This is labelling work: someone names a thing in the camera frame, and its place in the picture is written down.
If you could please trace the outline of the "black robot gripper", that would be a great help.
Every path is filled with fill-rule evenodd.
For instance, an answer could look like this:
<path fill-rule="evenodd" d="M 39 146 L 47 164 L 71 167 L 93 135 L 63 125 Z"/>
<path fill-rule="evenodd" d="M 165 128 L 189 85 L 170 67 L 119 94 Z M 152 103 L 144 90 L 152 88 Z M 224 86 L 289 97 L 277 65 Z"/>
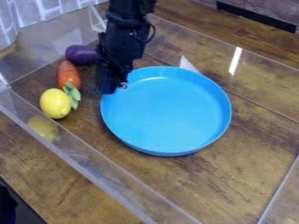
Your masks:
<path fill-rule="evenodd" d="M 148 15 L 157 0 L 109 0 L 105 12 L 106 29 L 98 34 L 95 65 L 95 90 L 111 95 L 126 88 L 126 76 L 133 61 L 142 57 L 145 44 L 154 37 L 154 26 Z"/>

